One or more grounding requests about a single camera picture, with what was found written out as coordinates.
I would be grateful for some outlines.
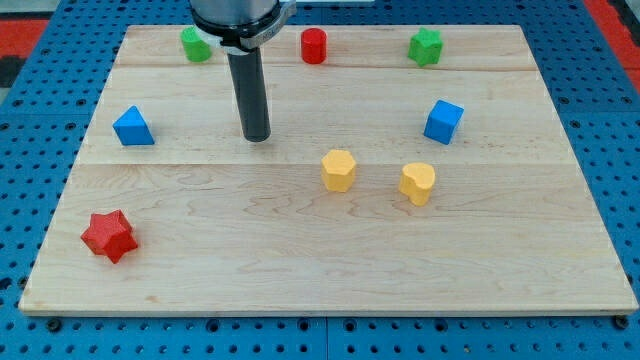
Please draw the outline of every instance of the blue triangle block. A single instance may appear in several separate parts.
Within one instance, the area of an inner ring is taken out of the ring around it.
[[[129,145],[153,145],[153,137],[147,123],[136,106],[132,106],[113,124],[120,142]]]

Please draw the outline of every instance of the red cylinder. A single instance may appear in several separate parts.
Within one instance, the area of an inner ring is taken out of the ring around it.
[[[318,28],[302,32],[302,60],[307,64],[320,64],[327,58],[327,34]]]

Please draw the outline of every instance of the black cylindrical rod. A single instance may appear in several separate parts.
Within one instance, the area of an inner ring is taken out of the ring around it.
[[[260,48],[247,55],[228,55],[244,137],[253,142],[271,134]]]

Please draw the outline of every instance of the yellow hexagon block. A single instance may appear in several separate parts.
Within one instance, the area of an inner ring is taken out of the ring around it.
[[[436,171],[425,163],[411,163],[402,168],[398,190],[407,195],[415,206],[424,206],[429,201],[431,188],[436,182]]]
[[[331,150],[322,158],[322,181],[329,191],[347,192],[356,180],[356,161],[346,150]]]

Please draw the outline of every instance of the green block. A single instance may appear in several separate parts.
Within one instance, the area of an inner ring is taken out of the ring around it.
[[[417,62],[420,67],[437,64],[440,61],[441,51],[442,40],[438,30],[420,28],[420,31],[411,37],[409,58]]]
[[[209,44],[200,39],[194,26],[182,30],[180,40],[182,40],[182,47],[189,61],[202,62],[211,57]]]

